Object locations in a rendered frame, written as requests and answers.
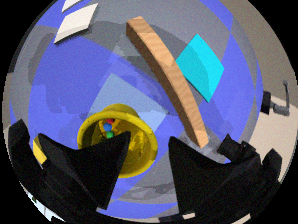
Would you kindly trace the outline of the light brown wooden bar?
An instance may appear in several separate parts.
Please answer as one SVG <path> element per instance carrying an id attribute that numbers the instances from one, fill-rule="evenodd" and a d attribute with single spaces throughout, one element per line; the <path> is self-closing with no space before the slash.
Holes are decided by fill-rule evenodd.
<path id="1" fill-rule="evenodd" d="M 205 147 L 209 140 L 206 136 L 204 120 L 201 119 L 196 99 L 172 53 L 142 16 L 126 20 L 125 32 L 152 68 L 154 76 L 160 81 L 168 99 L 172 101 L 174 109 L 182 120 L 182 125 L 188 131 L 190 141 L 194 141 L 194 144 L 201 149 Z"/>

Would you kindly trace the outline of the yellow rectangular block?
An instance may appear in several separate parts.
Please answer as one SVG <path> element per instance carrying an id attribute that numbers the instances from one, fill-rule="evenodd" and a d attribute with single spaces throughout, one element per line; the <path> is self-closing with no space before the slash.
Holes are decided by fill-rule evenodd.
<path id="1" fill-rule="evenodd" d="M 37 157 L 39 163 L 43 164 L 43 161 L 47 159 L 47 156 L 44 155 L 43 148 L 41 148 L 39 137 L 35 137 L 36 139 L 33 139 L 33 155 Z"/>

